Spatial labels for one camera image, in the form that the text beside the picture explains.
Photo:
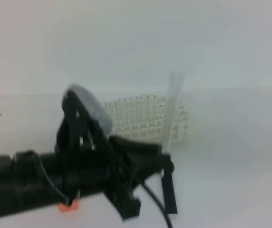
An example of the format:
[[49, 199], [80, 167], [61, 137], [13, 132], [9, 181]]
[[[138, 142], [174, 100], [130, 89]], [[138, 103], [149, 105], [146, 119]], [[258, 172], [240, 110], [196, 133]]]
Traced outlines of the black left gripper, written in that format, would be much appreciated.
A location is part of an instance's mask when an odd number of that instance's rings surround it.
[[103, 192], [122, 220], [138, 217], [141, 202], [128, 185], [131, 174], [145, 181], [161, 171], [174, 171], [161, 145], [104, 135], [99, 122], [91, 119], [74, 92], [65, 92], [63, 120], [57, 132], [55, 152], [61, 162], [64, 192], [80, 191], [81, 196]]

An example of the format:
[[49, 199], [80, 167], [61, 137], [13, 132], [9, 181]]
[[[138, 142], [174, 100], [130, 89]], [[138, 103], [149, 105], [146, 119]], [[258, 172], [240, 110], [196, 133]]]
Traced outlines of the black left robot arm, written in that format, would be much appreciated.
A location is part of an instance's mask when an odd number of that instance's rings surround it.
[[133, 191], [142, 186], [168, 227], [175, 212], [174, 165], [161, 145], [110, 135], [112, 120], [86, 89], [70, 88], [53, 153], [0, 155], [0, 218], [103, 193], [122, 219], [139, 216]]

